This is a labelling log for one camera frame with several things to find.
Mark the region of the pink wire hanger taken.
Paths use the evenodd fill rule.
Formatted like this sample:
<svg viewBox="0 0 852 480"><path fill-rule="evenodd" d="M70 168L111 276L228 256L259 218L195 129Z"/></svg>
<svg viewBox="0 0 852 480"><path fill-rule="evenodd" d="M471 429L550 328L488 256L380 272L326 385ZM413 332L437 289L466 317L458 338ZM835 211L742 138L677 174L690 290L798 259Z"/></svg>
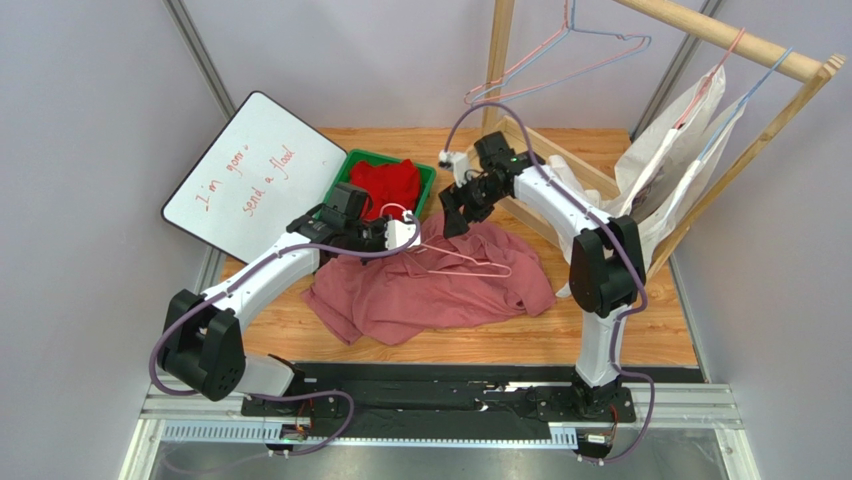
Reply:
<svg viewBox="0 0 852 480"><path fill-rule="evenodd" d="M401 205L395 203L386 204L380 210L380 217L384 219L402 219L404 209ZM415 256L425 252L440 253L443 258L455 258L460 260L459 264L450 265L449 267L431 268L417 261ZM416 248L408 249L405 256L420 270L430 275L458 276L458 277L474 277L474 278L509 278L513 270L511 267L494 263L490 261L477 260L473 257L463 255L461 253L446 250L436 246L428 245L422 242Z"/></svg>

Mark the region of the pink t shirt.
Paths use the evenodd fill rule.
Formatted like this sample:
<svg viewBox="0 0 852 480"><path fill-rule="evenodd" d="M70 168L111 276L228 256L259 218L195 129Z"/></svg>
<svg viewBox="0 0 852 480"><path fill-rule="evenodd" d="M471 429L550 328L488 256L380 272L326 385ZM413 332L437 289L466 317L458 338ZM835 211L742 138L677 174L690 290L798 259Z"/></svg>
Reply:
<svg viewBox="0 0 852 480"><path fill-rule="evenodd" d="M301 298L341 342L369 337L386 345L407 342L428 329L472 328L519 315L538 316L556 296L536 251L492 222L471 225L461 236L443 237L442 216L422 226L425 244L512 268L509 278L424 273L405 253L362 264L341 256L314 276ZM440 253L415 256L431 268L460 263Z"/></svg>

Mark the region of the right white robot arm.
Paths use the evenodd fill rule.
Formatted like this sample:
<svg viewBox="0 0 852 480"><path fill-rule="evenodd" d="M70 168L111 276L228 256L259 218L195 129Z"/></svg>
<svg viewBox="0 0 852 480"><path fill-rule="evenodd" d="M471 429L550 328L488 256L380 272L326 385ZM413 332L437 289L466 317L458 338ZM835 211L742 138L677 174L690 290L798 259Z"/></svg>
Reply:
<svg viewBox="0 0 852 480"><path fill-rule="evenodd" d="M615 387L622 320L644 294L646 272L638 226L581 200L532 149L516 152L500 132L474 144L479 165L464 152L443 150L439 165L454 182L439 195L445 238L468 232L499 201L511 197L543 217L571 247L568 287L583 311L582 347L575 369L589 393Z"/></svg>

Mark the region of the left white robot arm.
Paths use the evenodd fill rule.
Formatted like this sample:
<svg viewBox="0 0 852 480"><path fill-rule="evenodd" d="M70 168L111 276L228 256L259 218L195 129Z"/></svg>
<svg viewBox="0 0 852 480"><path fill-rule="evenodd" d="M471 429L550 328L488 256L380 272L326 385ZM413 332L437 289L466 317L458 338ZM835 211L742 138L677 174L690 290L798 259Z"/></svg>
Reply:
<svg viewBox="0 0 852 480"><path fill-rule="evenodd" d="M343 183L328 202L296 217L275 243L234 276L201 293L181 290L169 302L152 349L152 384L169 395L219 401L232 393L284 395L296 377L287 361L249 354L243 335L253 320L296 281L343 254L381 258L393 217L366 219L367 192Z"/></svg>

